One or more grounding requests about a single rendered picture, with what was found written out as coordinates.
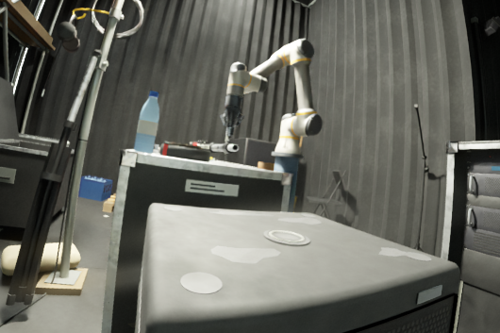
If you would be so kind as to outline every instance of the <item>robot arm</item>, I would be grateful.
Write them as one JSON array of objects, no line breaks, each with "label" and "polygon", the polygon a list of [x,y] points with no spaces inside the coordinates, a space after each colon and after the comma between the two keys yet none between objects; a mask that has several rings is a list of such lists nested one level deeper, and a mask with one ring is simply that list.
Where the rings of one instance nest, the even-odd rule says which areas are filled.
[{"label": "robot arm", "polygon": [[312,44],[306,39],[299,39],[281,47],[251,72],[248,72],[246,65],[233,63],[227,82],[225,113],[221,115],[225,125],[225,141],[229,142],[235,127],[243,119],[244,95],[249,92],[265,92],[270,74],[286,66],[293,66],[298,110],[282,117],[275,154],[300,157],[300,138],[316,135],[322,128],[321,117],[312,105],[309,65],[313,55]]}]

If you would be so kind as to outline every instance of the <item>blue crate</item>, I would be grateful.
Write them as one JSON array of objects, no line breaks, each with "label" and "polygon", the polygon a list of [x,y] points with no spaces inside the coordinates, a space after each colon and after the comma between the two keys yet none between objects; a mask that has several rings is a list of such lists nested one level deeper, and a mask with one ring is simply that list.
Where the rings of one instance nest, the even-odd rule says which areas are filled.
[{"label": "blue crate", "polygon": [[113,181],[96,176],[82,176],[79,195],[95,201],[105,201],[111,197]]}]

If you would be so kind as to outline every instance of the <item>gray floor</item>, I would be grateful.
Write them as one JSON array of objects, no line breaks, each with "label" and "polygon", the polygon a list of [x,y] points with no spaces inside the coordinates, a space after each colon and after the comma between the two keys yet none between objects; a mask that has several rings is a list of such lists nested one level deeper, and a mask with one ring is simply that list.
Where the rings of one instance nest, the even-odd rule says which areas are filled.
[{"label": "gray floor", "polygon": [[[39,301],[23,310],[24,306],[4,306],[7,299],[10,277],[2,275],[0,282],[0,325],[18,313],[5,325],[1,333],[99,333],[101,331],[102,310],[106,266],[108,263],[109,236],[112,214],[102,211],[103,204],[80,198],[76,211],[74,243],[81,254],[79,267],[88,268],[89,273],[80,296],[38,296]],[[60,215],[52,223],[48,242],[58,241]],[[8,245],[19,244],[21,230],[0,231],[0,251]]]}]

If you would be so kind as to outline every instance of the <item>bottle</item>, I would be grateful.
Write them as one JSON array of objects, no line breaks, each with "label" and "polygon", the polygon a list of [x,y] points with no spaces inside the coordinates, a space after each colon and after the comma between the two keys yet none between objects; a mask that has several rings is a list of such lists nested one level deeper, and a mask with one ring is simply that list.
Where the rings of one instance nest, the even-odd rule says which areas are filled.
[{"label": "bottle", "polygon": [[149,98],[144,103],[139,115],[136,142],[134,149],[144,153],[152,153],[155,148],[155,138],[158,132],[159,106],[158,93],[149,92]]}]

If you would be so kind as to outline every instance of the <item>gray curtain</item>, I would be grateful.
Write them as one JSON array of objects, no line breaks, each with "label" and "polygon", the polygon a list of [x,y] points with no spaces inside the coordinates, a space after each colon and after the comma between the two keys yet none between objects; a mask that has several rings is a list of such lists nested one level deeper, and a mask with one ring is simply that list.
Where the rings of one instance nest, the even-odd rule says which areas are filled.
[{"label": "gray curtain", "polygon": [[310,39],[325,125],[304,141],[308,195],[322,196],[332,170],[346,171],[344,205],[329,206],[334,219],[415,246],[422,212],[420,243],[439,253],[445,145],[475,138],[461,0],[318,0]]},{"label": "gray curtain", "polygon": [[[111,0],[97,6],[109,9]],[[91,7],[93,0],[70,0],[71,9]],[[116,181],[120,149],[134,145],[142,104],[150,90],[159,92],[157,143],[207,140],[222,142],[229,66],[249,69],[281,45],[306,37],[308,9],[290,0],[142,0],[145,20],[134,36],[115,40],[104,74],[92,124],[84,174]],[[125,3],[118,31],[137,23],[137,11]],[[101,25],[106,17],[99,15]],[[29,132],[58,137],[94,48],[102,36],[90,15],[78,23],[82,46],[76,53],[60,50],[42,98],[38,96]],[[269,90],[245,99],[240,137],[277,141],[279,119],[293,111],[291,70],[270,79]]]}]

